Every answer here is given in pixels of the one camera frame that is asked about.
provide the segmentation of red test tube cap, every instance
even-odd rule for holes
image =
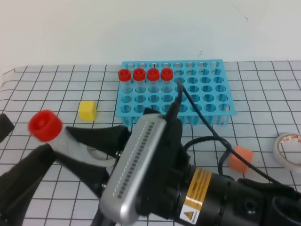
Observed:
[[[171,68],[163,68],[161,70],[161,79],[163,81],[171,81],[174,77],[174,71]]]
[[[131,72],[129,69],[121,69],[118,72],[118,78],[120,81],[129,81],[131,80]]]
[[[147,79],[149,81],[158,81],[160,78],[160,71],[157,68],[151,68],[147,71]]]
[[[28,124],[28,130],[42,142],[56,138],[62,127],[62,121],[50,110],[36,113]]]
[[[135,81],[145,80],[145,70],[142,68],[136,68],[133,70],[133,78]]]

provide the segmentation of yellow block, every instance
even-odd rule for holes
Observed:
[[[79,117],[83,121],[94,121],[96,118],[96,104],[93,100],[81,101],[79,104]]]

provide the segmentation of grid paper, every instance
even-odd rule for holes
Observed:
[[[104,128],[118,125],[115,117],[121,65],[54,65],[16,68],[5,74],[0,88],[0,113],[15,124],[14,131],[0,143],[0,175],[41,143],[27,130],[28,121],[40,110],[50,109],[65,126]],[[235,148],[254,151],[256,167],[281,183],[301,192],[301,175],[282,168],[273,158],[276,138],[284,132],[301,130],[301,61],[225,63],[237,115],[216,132]],[[80,100],[97,102],[95,121],[81,121]],[[182,143],[211,135],[205,125],[183,127]],[[191,164],[217,173],[217,162],[225,151],[215,141],[194,145],[188,151]],[[301,153],[286,152],[296,159]],[[224,167],[235,179],[244,177],[267,182],[252,170],[244,175]],[[98,200],[69,170],[56,162],[39,185],[25,216],[24,226],[88,226]],[[140,218],[136,226],[175,226],[155,215]]]

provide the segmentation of yellow warning sticker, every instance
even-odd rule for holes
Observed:
[[[211,172],[196,168],[180,213],[180,219],[194,225],[197,223],[211,176]]]
[[[188,217],[189,220],[191,220],[192,216],[193,216],[193,211],[191,211],[191,212],[184,212],[184,214]]]

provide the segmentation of orange sponge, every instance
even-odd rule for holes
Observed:
[[[245,149],[241,146],[237,146],[235,149],[235,152],[237,152],[241,157],[243,157],[248,162],[252,161],[254,153],[248,149]],[[232,154],[230,158],[230,168],[240,172],[240,173],[246,173],[248,170],[248,166],[245,165],[241,160],[239,160],[236,156]]]

